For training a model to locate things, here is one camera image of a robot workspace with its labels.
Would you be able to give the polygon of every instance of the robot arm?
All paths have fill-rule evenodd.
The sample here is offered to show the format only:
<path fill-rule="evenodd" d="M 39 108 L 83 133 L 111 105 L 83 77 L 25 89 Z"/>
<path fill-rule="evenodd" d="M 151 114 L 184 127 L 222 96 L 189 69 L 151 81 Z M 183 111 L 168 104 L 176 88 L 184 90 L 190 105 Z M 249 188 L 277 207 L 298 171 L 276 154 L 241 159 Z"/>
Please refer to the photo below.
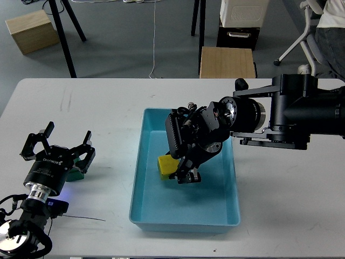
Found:
<path fill-rule="evenodd" d="M 80 146 L 68 149 L 48 144 L 47 138 L 53 129 L 54 123 L 50 122 L 45 130 L 29 134 L 20 154 L 25 161 L 35 160 L 24 181 L 24 186 L 30 190 L 29 195 L 10 195 L 0 201 L 1 204 L 13 198 L 11 212 L 0 209 L 0 252 L 10 258 L 39 258 L 50 252 L 52 242 L 44 233 L 44 227 L 49 218 L 66 213 L 68 203 L 49 196 L 58 196 L 64 183 L 73 180 L 70 179 L 71 174 L 75 174 L 73 170 L 85 174 L 95 156 L 90 131 Z M 33 150 L 38 142 L 43 144 L 44 150 L 35 154 Z M 17 209 L 19 200 L 22 200 L 20 208 L 23 210 L 20 219 L 6 221 L 5 216 Z M 38 244 L 44 248 L 37 250 Z"/>
<path fill-rule="evenodd" d="M 197 168 L 220 153 L 229 136 L 242 145 L 306 150 L 311 134 L 345 136 L 345 87 L 318 89 L 310 75 L 275 77 L 272 85 L 249 89 L 237 79 L 233 97 L 212 101 L 208 107 L 180 107 L 169 114 L 165 128 L 169 153 L 180 159 L 169 175 L 178 183 L 200 182 Z M 270 122 L 261 133 L 266 111 L 253 98 L 271 98 Z"/>

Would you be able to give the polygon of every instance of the yellow sponge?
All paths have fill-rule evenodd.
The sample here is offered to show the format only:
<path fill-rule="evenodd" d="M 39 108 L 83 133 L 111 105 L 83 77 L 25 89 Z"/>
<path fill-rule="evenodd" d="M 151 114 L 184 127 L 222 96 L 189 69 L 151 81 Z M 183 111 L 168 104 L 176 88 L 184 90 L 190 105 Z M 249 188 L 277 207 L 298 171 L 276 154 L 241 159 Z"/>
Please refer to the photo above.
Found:
<path fill-rule="evenodd" d="M 171 155 L 162 155 L 158 157 L 158 170 L 160 171 L 161 180 L 168 180 L 169 175 L 177 170 L 180 161 L 173 159 Z"/>

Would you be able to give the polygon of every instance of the blue bin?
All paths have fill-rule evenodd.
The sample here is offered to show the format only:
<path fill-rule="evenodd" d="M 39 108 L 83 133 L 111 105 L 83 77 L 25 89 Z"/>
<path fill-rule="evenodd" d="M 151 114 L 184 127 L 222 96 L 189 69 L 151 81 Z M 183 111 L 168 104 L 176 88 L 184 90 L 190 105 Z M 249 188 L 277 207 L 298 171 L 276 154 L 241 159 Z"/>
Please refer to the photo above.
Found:
<path fill-rule="evenodd" d="M 129 218 L 147 231 L 225 233 L 240 223 L 231 139 L 199 167 L 200 183 L 162 181 L 157 159 L 169 151 L 164 125 L 169 113 L 144 111 Z"/>

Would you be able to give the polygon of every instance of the chair wheel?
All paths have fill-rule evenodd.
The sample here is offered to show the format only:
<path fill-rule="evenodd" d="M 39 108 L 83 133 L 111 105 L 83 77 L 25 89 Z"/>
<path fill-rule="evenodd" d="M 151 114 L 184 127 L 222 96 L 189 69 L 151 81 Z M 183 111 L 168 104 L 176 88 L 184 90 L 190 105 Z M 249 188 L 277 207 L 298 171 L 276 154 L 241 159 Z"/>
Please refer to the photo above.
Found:
<path fill-rule="evenodd" d="M 279 66 L 280 63 L 281 63 L 281 61 L 279 61 L 278 59 L 276 59 L 276 60 L 273 62 L 273 64 L 274 64 L 275 66 Z"/>

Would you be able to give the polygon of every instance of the tripod leg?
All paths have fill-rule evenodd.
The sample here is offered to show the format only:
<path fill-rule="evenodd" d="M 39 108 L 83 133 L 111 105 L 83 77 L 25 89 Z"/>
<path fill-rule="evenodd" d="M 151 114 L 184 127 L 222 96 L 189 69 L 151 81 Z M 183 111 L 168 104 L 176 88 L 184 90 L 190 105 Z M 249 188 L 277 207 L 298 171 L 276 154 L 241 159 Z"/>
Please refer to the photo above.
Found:
<path fill-rule="evenodd" d="M 200 0 L 200 35 L 199 35 L 199 74 L 201 66 L 201 53 L 205 41 L 205 13 L 206 13 L 206 0 Z"/>
<path fill-rule="evenodd" d="M 85 37 L 85 35 L 84 35 L 84 33 L 83 33 L 83 31 L 82 31 L 80 25 L 79 25 L 79 22 L 78 22 L 78 20 L 77 20 L 75 14 L 74 14 L 74 12 L 73 12 L 73 9 L 72 9 L 72 7 L 71 7 L 69 1 L 68 1 L 68 0 L 62 0 L 62 2 L 63 2 L 64 6 L 65 6 L 65 8 L 66 8 L 66 11 L 68 12 L 68 15 L 70 16 L 70 18 L 71 18 L 71 20 L 72 20 L 72 23 L 74 24 L 75 29 L 77 30 L 77 32 L 78 32 L 78 34 L 79 34 L 80 39 L 81 39 L 83 42 L 86 41 L 86 37 Z"/>
<path fill-rule="evenodd" d="M 192 29 L 190 34 L 195 36 L 195 28 L 196 28 L 196 20 L 198 18 L 198 10 L 199 10 L 199 2 L 200 0 L 194 0 L 194 9 L 193 9 L 193 18 L 192 18 Z"/>
<path fill-rule="evenodd" d="M 66 40 L 66 36 L 64 33 L 64 28 L 63 28 L 63 25 L 61 23 L 58 7 L 56 5 L 55 0 L 49 0 L 49 5 L 50 5 L 50 9 L 51 9 L 52 14 L 53 14 L 56 29 L 58 31 L 61 46 L 63 47 L 63 52 L 64 52 L 65 59 L 67 62 L 68 70 L 70 71 L 71 78 L 76 78 L 77 75 L 75 73 L 72 57 L 71 57 L 70 50 L 69 50 L 68 45 L 67 45 L 67 40 Z"/>

